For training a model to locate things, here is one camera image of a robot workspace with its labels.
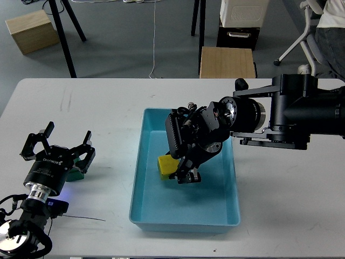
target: white box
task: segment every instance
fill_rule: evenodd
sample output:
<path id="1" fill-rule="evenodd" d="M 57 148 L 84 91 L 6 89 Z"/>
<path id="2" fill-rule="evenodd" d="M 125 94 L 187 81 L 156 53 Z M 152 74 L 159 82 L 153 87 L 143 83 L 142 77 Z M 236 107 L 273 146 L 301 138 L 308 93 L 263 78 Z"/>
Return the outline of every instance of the white box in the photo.
<path id="1" fill-rule="evenodd" d="M 222 0 L 220 21 L 225 28 L 260 28 L 270 0 Z"/>

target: white table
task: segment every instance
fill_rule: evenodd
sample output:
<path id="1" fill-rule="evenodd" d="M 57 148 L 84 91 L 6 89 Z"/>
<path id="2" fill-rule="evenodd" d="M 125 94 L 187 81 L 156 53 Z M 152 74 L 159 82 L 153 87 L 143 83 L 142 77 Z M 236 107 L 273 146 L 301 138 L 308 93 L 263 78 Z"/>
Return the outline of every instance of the white table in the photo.
<path id="1" fill-rule="evenodd" d="M 247 82 L 254 88 L 271 80 Z M 106 222 L 58 217 L 52 256 L 345 256 L 340 136 L 312 135 L 307 151 L 241 146 L 233 139 L 241 224 L 226 234 L 145 232 L 129 221 L 143 110 L 208 105 L 233 90 L 232 79 L 25 79 L 0 118 L 0 198 L 28 193 L 23 181 L 33 162 L 19 153 L 29 133 L 53 121 L 50 145 L 74 147 L 91 130 L 96 149 L 85 179 L 66 183 L 58 198 L 70 203 L 67 215 Z"/>

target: gray floor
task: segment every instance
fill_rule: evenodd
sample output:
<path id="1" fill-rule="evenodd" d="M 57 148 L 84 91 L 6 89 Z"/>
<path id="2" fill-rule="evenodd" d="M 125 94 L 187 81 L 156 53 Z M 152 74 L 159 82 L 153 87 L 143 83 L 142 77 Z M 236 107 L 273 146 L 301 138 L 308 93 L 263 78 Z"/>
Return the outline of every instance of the gray floor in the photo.
<path id="1" fill-rule="evenodd" d="M 301 18 L 299 2 L 271 0 L 253 52 L 259 78 L 296 73 L 299 65 L 307 63 L 297 47 L 279 67 L 273 65 L 299 36 L 300 28 L 295 24 Z M 193 0 L 156 3 L 154 77 L 198 78 L 198 37 L 190 36 L 193 3 Z M 221 0 L 207 2 L 206 46 L 216 45 L 220 3 Z M 24 5 L 19 0 L 1 0 L 0 114 L 20 80 L 70 76 L 60 44 L 24 56 L 6 27 L 5 20 L 40 10 L 42 4 L 43 1 Z M 83 43 L 67 12 L 61 13 L 78 77 L 148 78 L 153 66 L 153 3 L 71 2 L 71 6 L 88 39 Z"/>

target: rectangular tray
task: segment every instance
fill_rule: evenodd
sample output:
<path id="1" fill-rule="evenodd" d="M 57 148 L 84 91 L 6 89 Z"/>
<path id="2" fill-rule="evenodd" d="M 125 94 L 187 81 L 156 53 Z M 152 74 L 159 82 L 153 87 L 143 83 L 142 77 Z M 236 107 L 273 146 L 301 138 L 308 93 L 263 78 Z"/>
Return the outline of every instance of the rectangular tray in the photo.
<path id="1" fill-rule="evenodd" d="M 129 218 L 148 231 L 225 233 L 240 223 L 231 139 L 199 167 L 200 183 L 162 181 L 157 159 L 169 151 L 164 125 L 169 113 L 144 111 Z"/>

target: green object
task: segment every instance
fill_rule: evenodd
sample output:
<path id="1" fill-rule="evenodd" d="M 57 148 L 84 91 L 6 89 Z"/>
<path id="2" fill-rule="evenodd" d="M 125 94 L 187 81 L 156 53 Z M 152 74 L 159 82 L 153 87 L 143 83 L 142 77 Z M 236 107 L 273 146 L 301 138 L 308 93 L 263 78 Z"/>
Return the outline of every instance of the green object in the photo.
<path id="1" fill-rule="evenodd" d="M 80 158 L 74 159 L 74 163 L 80 161 Z M 84 179 L 84 174 L 82 174 L 78 169 L 73 168 L 67 176 L 66 182 L 73 182 Z"/>

